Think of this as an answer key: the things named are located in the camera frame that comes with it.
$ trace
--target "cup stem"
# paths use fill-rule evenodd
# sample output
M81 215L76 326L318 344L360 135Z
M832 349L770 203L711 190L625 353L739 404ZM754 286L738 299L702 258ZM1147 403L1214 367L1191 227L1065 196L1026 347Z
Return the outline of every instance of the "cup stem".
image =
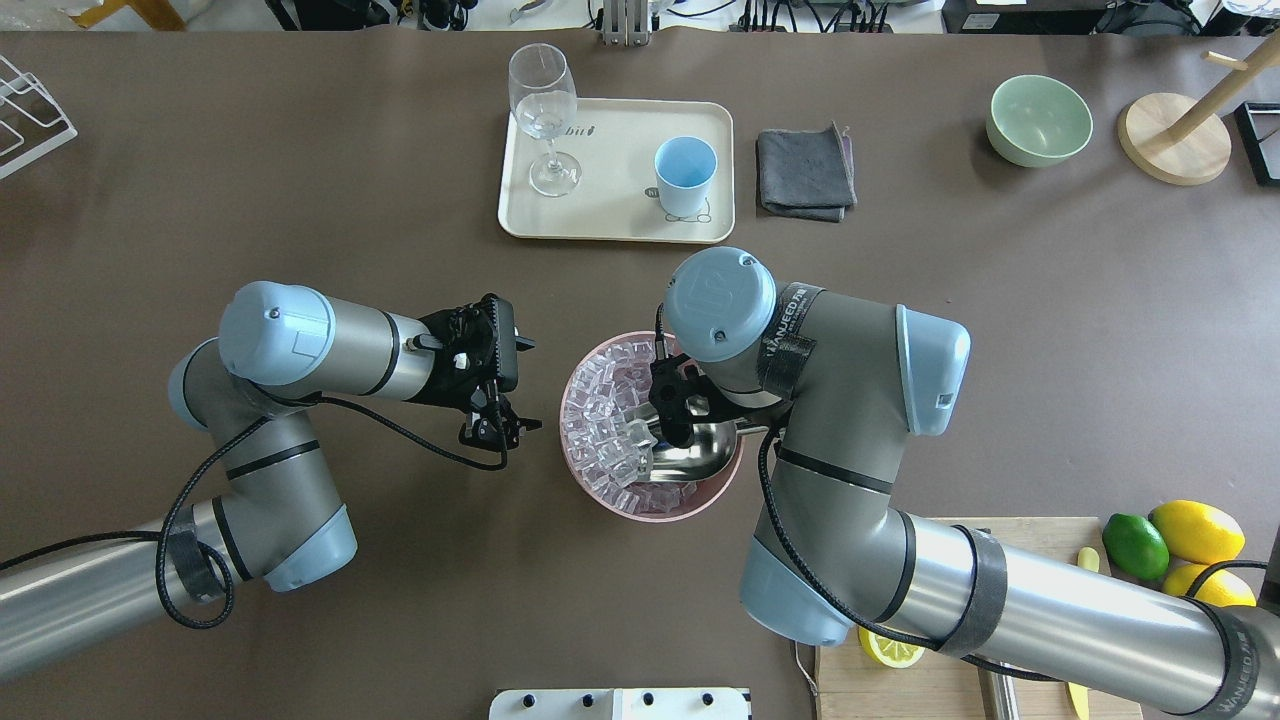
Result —
M547 169L557 176L561 172L559 155L556 154L556 141L549 137L547 138Z

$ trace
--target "lemon slice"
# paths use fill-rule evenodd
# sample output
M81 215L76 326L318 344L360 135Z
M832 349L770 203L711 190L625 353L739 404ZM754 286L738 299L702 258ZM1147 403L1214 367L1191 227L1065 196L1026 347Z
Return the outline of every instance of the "lemon slice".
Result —
M924 657L924 648L918 644L882 638L867 628L858 628L858 642L863 643L867 655L886 667L910 667Z

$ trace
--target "wine glass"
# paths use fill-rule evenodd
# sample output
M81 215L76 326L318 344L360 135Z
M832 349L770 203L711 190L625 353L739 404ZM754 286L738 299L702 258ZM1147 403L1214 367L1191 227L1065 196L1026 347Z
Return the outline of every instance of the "wine glass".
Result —
M535 42L511 56L507 67L511 114L530 137L547 141L547 155L529 168L529 184L548 197L568 195L582 176L582 165L556 151L556 138L577 117L577 94L568 60L559 47Z

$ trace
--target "blue joint cap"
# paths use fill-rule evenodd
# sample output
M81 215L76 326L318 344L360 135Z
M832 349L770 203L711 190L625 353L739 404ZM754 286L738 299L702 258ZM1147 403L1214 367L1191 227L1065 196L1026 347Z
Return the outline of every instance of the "blue joint cap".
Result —
M311 374L333 347L333 305L310 287L252 282L236 292L218 336L227 372L287 386Z
M760 338L777 300L773 275L750 252L710 247L676 268L663 315L690 357L719 363Z
M969 331L960 323L897 306L897 361L911 434L940 436L947 429L969 345Z
M173 411L182 418L183 423L187 423L192 428L201 432L207 432L209 428L196 419L196 415L191 411L191 406L187 405L187 368L191 366L191 359L195 357L197 352L204 350L206 345L214 342L214 340L216 338L209 338L197 345L196 348L179 360L178 364L174 365L173 372L169 373L169 407L173 407Z
M854 626L754 537L739 598L756 623L804 644L841 644Z
M275 592L289 592L311 584L340 569L356 556L356 533L343 505L307 542L283 562L262 575Z

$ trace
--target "wooden cutting board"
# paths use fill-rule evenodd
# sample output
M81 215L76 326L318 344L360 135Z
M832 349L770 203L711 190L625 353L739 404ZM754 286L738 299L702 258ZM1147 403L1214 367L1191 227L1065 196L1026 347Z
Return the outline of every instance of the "wooden cutting board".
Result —
M947 525L991 528L1002 543L1075 564L1084 546L1098 551L1100 571L1111 573L1097 518L938 518ZM954 657L925 652L915 665L893 670L863 652L856 628L840 647L818 648L818 720L955 719L983 720L978 669ZM1024 720L1075 717L1064 683L1015 680ZM1089 691L1091 720L1142 720L1142 707Z

